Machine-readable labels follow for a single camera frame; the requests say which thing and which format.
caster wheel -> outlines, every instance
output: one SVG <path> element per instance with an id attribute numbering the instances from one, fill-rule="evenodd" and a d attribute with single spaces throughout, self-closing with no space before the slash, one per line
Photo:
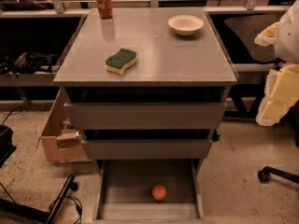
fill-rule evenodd
<path id="1" fill-rule="evenodd" d="M 259 171 L 258 177 L 262 183 L 268 182 L 271 180 L 271 175 L 265 171 Z"/>
<path id="2" fill-rule="evenodd" d="M 73 190 L 73 191 L 77 191 L 78 190 L 78 184 L 77 183 L 72 183 L 70 188 Z"/>

chair leg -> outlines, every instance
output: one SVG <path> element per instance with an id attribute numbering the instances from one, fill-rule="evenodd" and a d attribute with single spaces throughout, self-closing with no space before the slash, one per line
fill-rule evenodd
<path id="1" fill-rule="evenodd" d="M 293 175 L 293 174 L 281 171 L 276 168 L 268 167 L 268 166 L 265 166 L 261 171 L 259 171 L 258 177 L 261 182 L 267 182 L 267 181 L 271 180 L 270 174 L 283 177 L 287 180 L 290 180 L 291 182 L 299 184 L 299 175 Z"/>

drawer front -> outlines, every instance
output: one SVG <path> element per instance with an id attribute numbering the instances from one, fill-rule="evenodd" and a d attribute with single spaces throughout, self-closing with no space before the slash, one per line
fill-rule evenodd
<path id="1" fill-rule="evenodd" d="M 83 140 L 89 159 L 196 159 L 205 158 L 210 140 Z"/>
<path id="2" fill-rule="evenodd" d="M 74 127 L 80 129 L 213 129 L 225 111 L 223 103 L 64 106 Z"/>

gray countertop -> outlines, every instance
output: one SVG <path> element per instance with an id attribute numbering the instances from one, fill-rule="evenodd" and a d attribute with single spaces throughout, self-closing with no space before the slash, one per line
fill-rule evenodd
<path id="1" fill-rule="evenodd" d="M 192 36 L 176 35 L 168 25 L 176 15 L 199 17 L 204 27 Z M 106 59 L 120 48 L 136 51 L 138 59 L 123 76 L 105 68 Z M 200 7 L 114 8 L 108 20 L 93 8 L 54 81 L 84 86 L 103 82 L 217 85 L 235 83 L 236 77 Z"/>

drawer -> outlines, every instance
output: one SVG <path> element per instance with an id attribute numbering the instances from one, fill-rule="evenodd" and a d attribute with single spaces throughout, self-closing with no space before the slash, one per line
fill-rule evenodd
<path id="1" fill-rule="evenodd" d="M 92 160 L 205 158 L 212 144 L 206 139 L 208 130 L 114 130 L 85 134 L 87 140 L 82 145 Z"/>
<path id="2" fill-rule="evenodd" d="M 122 160 L 99 165 L 94 223 L 205 223 L 191 161 Z M 167 191 L 162 203 L 151 196 L 156 184 Z"/>
<path id="3" fill-rule="evenodd" d="M 82 129 L 208 129 L 218 128 L 225 104 L 65 104 L 65 110 Z"/>

